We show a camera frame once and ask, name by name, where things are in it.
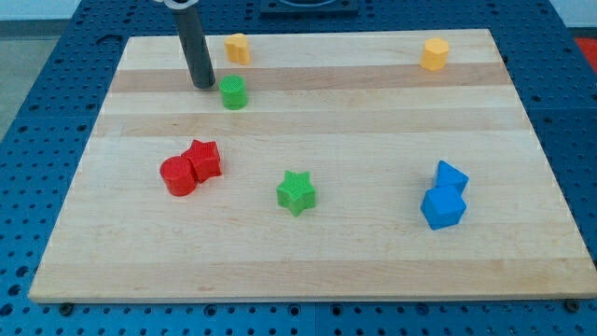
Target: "wood grain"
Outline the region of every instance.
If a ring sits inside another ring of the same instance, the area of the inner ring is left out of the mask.
[[[422,41],[448,66],[416,64]],[[485,30],[249,36],[249,104],[188,82],[176,37],[132,38],[62,207],[38,302],[589,298],[597,272]],[[158,168],[215,140],[223,175],[184,198]],[[438,160],[470,177],[460,224],[421,211]],[[310,171],[317,206],[276,203]]]

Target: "blue block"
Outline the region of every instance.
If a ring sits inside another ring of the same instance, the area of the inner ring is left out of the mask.
[[[437,164],[435,188],[453,185],[462,194],[465,191],[466,183],[468,183],[468,176],[458,169],[445,161],[440,161]]]
[[[432,230],[458,224],[465,210],[465,201],[452,185],[429,189],[421,204],[421,211]]]

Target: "toy block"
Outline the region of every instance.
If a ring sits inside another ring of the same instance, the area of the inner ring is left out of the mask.
[[[222,95],[222,104],[225,108],[238,110],[246,106],[248,98],[242,77],[236,75],[223,77],[220,80],[219,89]]]
[[[437,164],[435,181],[436,188],[453,185],[462,194],[465,191],[466,183],[468,183],[468,176],[447,162],[440,161]]]
[[[197,177],[189,159],[180,156],[171,157],[160,167],[160,175],[166,189],[173,196],[185,196],[197,187]]]
[[[251,62],[249,41],[247,41],[245,34],[234,34],[226,37],[224,47],[229,61],[243,65]]]
[[[203,143],[193,140],[190,148],[182,154],[192,163],[195,176],[199,183],[205,182],[208,178],[222,175],[220,170],[220,154],[217,151],[215,141]]]
[[[315,187],[310,182],[310,173],[285,171],[284,182],[276,189],[278,204],[288,208],[294,217],[304,209],[315,207]]]
[[[425,41],[421,66],[431,71],[439,70],[446,65],[449,52],[450,45],[448,41],[439,37],[429,38]]]
[[[466,203],[455,186],[429,189],[421,211],[432,230],[456,225],[466,210]]]

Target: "green star block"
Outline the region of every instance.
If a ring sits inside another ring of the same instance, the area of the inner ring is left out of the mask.
[[[294,217],[300,215],[304,209],[315,207],[315,188],[309,177],[309,172],[286,171],[284,182],[276,189],[278,204],[288,208]]]

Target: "blue pegboard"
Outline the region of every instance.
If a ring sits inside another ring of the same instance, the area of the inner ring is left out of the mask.
[[[597,79],[546,0],[359,0],[357,15],[259,17],[202,0],[208,34],[489,28],[594,259]],[[0,335],[595,335],[597,301],[57,305],[29,290],[122,50],[175,35],[163,4],[83,0],[0,145]]]

